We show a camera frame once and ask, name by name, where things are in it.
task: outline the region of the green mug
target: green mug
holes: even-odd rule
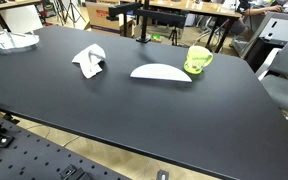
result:
[[[212,60],[213,54],[208,49],[201,46],[191,46],[187,52],[184,69],[189,73],[199,74]]]

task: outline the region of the office chair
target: office chair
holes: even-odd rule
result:
[[[255,75],[275,103],[288,112],[288,43],[283,49],[274,48]]]

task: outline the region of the table leg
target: table leg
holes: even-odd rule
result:
[[[210,43],[211,43],[211,40],[212,40],[212,37],[214,35],[214,32],[216,30],[216,27],[219,26],[219,21],[220,21],[220,18],[216,18],[216,21],[215,21],[215,24],[214,24],[214,27],[212,29],[212,32],[210,34],[210,37],[208,38],[207,40],[207,43],[205,45],[205,48],[207,48],[208,50],[210,50],[212,52],[212,47],[210,46]]]
[[[224,41],[225,41],[225,39],[226,39],[226,36],[227,36],[228,32],[230,31],[233,23],[234,23],[236,20],[237,20],[236,18],[230,18],[230,19],[229,19],[229,21],[228,21],[228,23],[227,23],[227,25],[226,25],[224,34],[223,34],[220,42],[218,43],[218,46],[216,47],[215,53],[218,53],[218,52],[221,50],[221,48],[222,48],[222,46],[223,46],[223,43],[224,43]]]

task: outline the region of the desk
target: desk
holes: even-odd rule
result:
[[[122,2],[134,2],[134,0],[121,0],[121,1]],[[183,10],[183,11],[189,11],[189,13],[192,13],[192,14],[200,14],[200,15],[207,15],[207,16],[214,16],[214,17],[229,19],[229,22],[227,23],[226,29],[215,50],[215,53],[219,52],[220,49],[222,48],[225,38],[229,30],[231,29],[232,24],[241,17],[241,14],[235,12],[234,10],[223,7],[222,4],[202,2],[202,1],[199,4],[196,4],[195,1],[192,1],[192,0],[182,0],[179,2],[174,2],[171,0],[152,0],[150,1],[150,6],[173,9],[173,10]],[[220,25],[219,21],[216,21],[215,26],[212,30],[212,33],[206,44],[206,47],[209,49],[210,49],[209,44],[211,42],[213,33],[216,29],[216,26],[219,26],[219,25]]]
[[[288,123],[239,58],[214,54],[192,83],[130,78],[147,63],[182,69],[187,49],[63,27],[0,55],[0,110],[219,178],[288,179]],[[73,57],[96,43],[103,71]]]
[[[40,2],[41,0],[17,0],[16,2],[7,2],[7,3],[0,4],[0,10],[17,8],[17,7],[22,7],[22,6],[29,6],[29,5],[37,4]]]

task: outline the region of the white cloth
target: white cloth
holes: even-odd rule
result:
[[[106,58],[104,50],[97,44],[93,44],[80,53],[78,53],[72,60],[72,63],[79,63],[83,75],[89,79],[102,71],[98,65],[99,62]]]

